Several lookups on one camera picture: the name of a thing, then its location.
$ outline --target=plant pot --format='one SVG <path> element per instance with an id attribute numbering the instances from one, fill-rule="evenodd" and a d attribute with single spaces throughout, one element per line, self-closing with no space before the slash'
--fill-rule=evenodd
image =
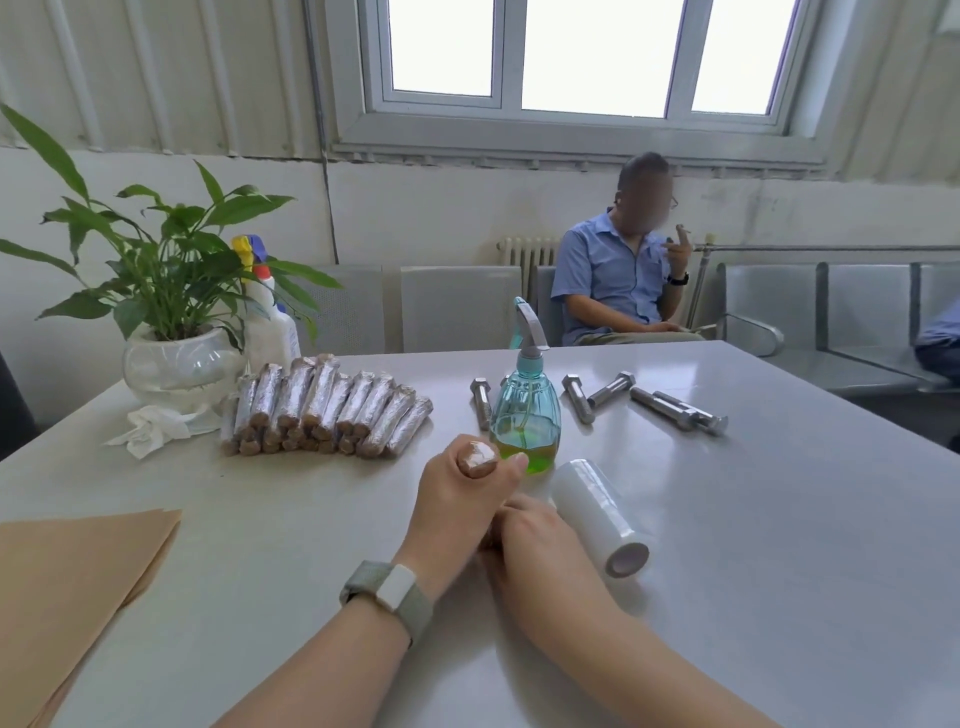
<path id="1" fill-rule="evenodd" d="M 182 341 L 157 341 L 141 326 L 127 340 L 123 379 L 143 403 L 188 414 L 230 394 L 245 363 L 222 328 Z"/>

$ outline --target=window pane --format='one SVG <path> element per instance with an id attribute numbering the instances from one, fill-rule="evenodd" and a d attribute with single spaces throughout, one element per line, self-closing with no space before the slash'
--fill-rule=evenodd
<path id="1" fill-rule="evenodd" d="M 523 107 L 663 117 L 684 0 L 527 0 Z"/>
<path id="2" fill-rule="evenodd" d="M 769 113 L 796 0 L 713 0 L 694 111 Z"/>
<path id="3" fill-rule="evenodd" d="M 390 0 L 394 89 L 490 96 L 493 0 Z"/>

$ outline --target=white table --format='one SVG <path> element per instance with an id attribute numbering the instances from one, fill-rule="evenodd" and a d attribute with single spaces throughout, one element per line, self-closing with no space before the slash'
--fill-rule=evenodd
<path id="1" fill-rule="evenodd" d="M 476 432 L 469 382 L 513 352 L 345 357 L 436 403 L 396 463 L 221 457 L 216 436 L 136 462 L 100 443 L 135 407 L 118 385 L 0 464 L 4 520 L 182 508 L 150 590 L 112 625 L 58 728 L 206 726 L 389 558 L 424 461 Z M 558 383 L 618 371 L 731 418 L 714 440 L 627 399 L 592 432 L 564 398 L 559 462 L 596 461 L 655 535 L 614 592 L 668 643 L 787 726 L 953 725 L 960 715 L 960 457 L 722 343 L 554 350 Z M 543 478 L 527 488 L 541 493 Z M 378 725 L 616 725 L 497 611 L 470 568 L 409 655 Z"/>

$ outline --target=pants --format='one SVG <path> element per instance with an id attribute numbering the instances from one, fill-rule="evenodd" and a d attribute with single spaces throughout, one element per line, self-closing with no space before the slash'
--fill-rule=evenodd
<path id="1" fill-rule="evenodd" d="M 578 347 L 598 344 L 670 344 L 677 341 L 704 341 L 699 333 L 665 331 L 664 333 L 588 333 L 577 339 Z"/>
<path id="2" fill-rule="evenodd" d="M 960 340 L 945 344 L 919 346 L 917 361 L 928 372 L 945 376 L 960 387 Z"/>

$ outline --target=man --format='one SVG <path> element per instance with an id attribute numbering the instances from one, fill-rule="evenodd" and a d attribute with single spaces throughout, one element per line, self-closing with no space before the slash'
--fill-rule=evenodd
<path id="1" fill-rule="evenodd" d="M 914 353 L 924 369 L 960 387 L 960 298 L 917 337 Z M 960 433 L 948 447 L 960 453 Z"/>
<path id="2" fill-rule="evenodd" d="M 564 346 L 701 340 L 666 321 L 693 250 L 683 226 L 680 243 L 655 232 L 674 205 L 670 165 L 648 152 L 623 165 L 613 207 L 564 235 L 551 293 L 564 304 Z"/>

